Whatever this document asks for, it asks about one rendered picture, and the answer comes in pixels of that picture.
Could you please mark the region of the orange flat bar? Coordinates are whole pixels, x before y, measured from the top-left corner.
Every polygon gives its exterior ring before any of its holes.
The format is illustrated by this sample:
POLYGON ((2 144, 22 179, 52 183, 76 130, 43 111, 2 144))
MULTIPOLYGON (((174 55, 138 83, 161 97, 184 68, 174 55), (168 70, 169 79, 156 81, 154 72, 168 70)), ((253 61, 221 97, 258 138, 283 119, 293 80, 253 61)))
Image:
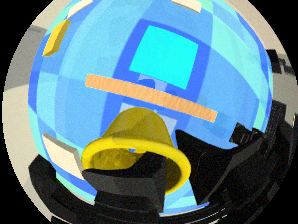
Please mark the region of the orange flat bar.
POLYGON ((216 120, 217 111, 202 107, 200 104, 193 103, 193 101, 181 99, 181 97, 169 95, 169 93, 156 91, 156 89, 144 87, 144 85, 136 83, 128 83, 128 81, 110 79, 110 77, 98 75, 86 75, 86 87, 104 89, 106 92, 118 93, 118 95, 130 97, 130 99, 140 99, 161 105, 176 111, 188 113, 188 115, 200 117, 202 120, 209 120, 214 123, 216 120))

